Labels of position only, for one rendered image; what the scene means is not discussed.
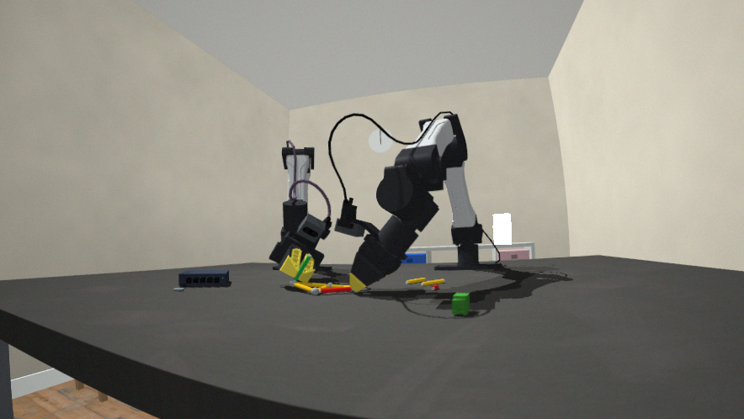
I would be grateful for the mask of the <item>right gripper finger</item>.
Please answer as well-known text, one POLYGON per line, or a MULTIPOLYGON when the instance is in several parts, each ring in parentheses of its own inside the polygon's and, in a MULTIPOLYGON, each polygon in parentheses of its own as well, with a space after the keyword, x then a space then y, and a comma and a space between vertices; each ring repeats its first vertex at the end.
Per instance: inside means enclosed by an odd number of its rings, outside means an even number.
POLYGON ((291 257, 288 256, 286 258, 280 271, 295 278, 297 273, 299 272, 300 257, 301 257, 301 249, 298 249, 298 248, 293 249, 291 257))
MULTIPOLYGON (((310 254, 310 253, 309 253, 309 254, 310 254)), ((309 254, 306 254, 306 256, 304 257, 304 259, 303 259, 303 261, 301 262, 300 266, 302 265, 302 263, 303 263, 303 262, 305 261, 306 257, 307 257, 307 256, 308 256, 309 254)), ((314 264, 314 261, 315 261, 315 260, 313 259, 313 257, 311 257, 311 260, 310 260, 310 261, 309 261, 309 262, 307 263, 307 265, 306 265, 305 269, 304 269, 304 270, 303 270, 303 272, 301 273, 301 275, 300 275, 300 277, 298 278, 298 280, 300 280, 301 282, 307 282, 307 283, 308 283, 308 281, 309 281, 309 279, 311 278, 312 274, 313 274, 313 273, 315 272, 315 269, 313 269, 313 264, 314 264)), ((299 266, 299 268, 300 268, 300 266, 299 266)))

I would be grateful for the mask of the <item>red rod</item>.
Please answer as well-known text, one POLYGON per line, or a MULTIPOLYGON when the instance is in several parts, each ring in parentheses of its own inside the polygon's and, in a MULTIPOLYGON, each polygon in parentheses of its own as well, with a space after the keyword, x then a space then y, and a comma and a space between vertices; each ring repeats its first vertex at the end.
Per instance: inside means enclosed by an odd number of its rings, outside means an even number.
POLYGON ((319 293, 333 293, 333 292, 343 292, 343 291, 351 291, 351 290, 352 289, 350 287, 319 289, 319 293))

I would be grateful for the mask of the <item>blue rectangular block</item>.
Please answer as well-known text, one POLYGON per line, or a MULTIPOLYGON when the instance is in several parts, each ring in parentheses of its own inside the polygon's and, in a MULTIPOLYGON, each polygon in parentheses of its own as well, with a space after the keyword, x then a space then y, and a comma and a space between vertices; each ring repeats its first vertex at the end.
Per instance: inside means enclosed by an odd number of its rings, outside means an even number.
POLYGON ((183 287, 224 286, 228 282, 229 270, 187 270, 178 274, 179 286, 183 287))

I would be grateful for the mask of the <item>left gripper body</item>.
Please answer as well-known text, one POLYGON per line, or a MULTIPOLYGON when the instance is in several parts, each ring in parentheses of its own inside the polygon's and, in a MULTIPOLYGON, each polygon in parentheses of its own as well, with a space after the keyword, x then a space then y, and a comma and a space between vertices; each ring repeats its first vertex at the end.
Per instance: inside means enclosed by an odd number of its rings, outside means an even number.
POLYGON ((407 259, 405 252, 418 237, 392 215, 376 237, 365 236, 350 273, 365 286, 394 273, 401 266, 401 258, 407 259))

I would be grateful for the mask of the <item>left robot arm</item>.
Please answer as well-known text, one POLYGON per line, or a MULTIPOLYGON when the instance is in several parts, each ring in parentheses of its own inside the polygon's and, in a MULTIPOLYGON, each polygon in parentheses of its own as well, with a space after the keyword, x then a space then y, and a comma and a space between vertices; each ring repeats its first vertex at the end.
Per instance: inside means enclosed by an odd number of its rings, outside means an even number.
MULTIPOLYGON (((422 133, 431 121, 418 121, 422 133)), ((467 145, 458 115, 445 115, 443 119, 433 121, 417 144, 402 149, 394 166, 385 167, 384 178, 376 191, 376 199, 382 209, 396 216, 409 230, 422 232, 439 211, 429 192, 444 190, 445 182, 453 213, 453 245, 460 244, 456 245, 458 263, 438 265, 434 270, 502 268, 501 263, 479 264, 476 243, 482 243, 483 230, 482 224, 477 222, 466 186, 467 158, 467 145)), ((349 198, 348 204, 343 203, 342 218, 337 218, 334 231, 361 237, 367 230, 376 237, 380 230, 372 223, 357 220, 357 206, 352 203, 353 198, 349 198)))

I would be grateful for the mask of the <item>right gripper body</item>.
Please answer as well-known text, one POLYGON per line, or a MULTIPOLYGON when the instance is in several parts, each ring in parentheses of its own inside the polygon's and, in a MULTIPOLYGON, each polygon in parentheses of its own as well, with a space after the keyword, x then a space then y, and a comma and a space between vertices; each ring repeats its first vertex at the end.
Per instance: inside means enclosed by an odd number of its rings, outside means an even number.
MULTIPOLYGON (((307 247, 306 245, 298 242, 296 239, 293 239, 293 238, 294 237, 284 236, 281 242, 277 242, 276 246, 274 247, 273 251, 271 252, 269 256, 269 260, 272 260, 278 263, 279 266, 277 267, 277 269, 280 270, 286 258, 288 256, 291 257, 293 249, 298 248, 302 250, 301 257, 300 257, 300 264, 303 261, 304 257, 306 256, 306 254, 310 253, 310 255, 315 260, 313 264, 313 269, 317 271, 318 268, 320 267, 320 263, 322 262, 324 258, 324 254, 313 248, 307 247)), ((314 273, 316 273, 316 271, 314 273)))

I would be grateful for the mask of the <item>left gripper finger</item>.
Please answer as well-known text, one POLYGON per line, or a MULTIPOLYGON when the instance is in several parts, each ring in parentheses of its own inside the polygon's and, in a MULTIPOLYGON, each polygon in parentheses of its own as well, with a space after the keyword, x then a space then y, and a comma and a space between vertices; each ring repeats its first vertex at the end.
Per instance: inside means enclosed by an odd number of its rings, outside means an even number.
POLYGON ((367 287, 360 280, 358 280, 352 273, 349 274, 350 288, 358 292, 359 290, 367 287))

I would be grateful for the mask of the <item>small green block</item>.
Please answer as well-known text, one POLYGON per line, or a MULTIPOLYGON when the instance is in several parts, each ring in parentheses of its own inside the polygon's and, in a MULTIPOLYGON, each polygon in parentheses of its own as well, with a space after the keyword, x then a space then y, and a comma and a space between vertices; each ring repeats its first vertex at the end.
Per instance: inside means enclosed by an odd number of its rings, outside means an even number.
POLYGON ((470 293, 456 293, 452 299, 452 314, 466 316, 470 311, 470 293))

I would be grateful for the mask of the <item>green rod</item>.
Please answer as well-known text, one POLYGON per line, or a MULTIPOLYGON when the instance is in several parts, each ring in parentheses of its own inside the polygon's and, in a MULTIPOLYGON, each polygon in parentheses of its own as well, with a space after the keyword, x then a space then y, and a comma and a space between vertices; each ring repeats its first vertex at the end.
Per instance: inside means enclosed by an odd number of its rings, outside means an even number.
POLYGON ((295 281, 295 282, 296 282, 296 281, 298 280, 298 278, 300 277, 301 273, 302 273, 302 272, 303 272, 303 270, 305 269, 305 267, 306 267, 307 263, 308 263, 308 262, 310 261, 310 259, 311 259, 311 255, 309 254, 309 255, 308 255, 308 256, 306 257, 305 261, 304 261, 304 262, 302 263, 302 265, 301 265, 301 267, 300 267, 300 269, 299 269, 299 272, 297 273, 296 277, 294 278, 294 281, 295 281))

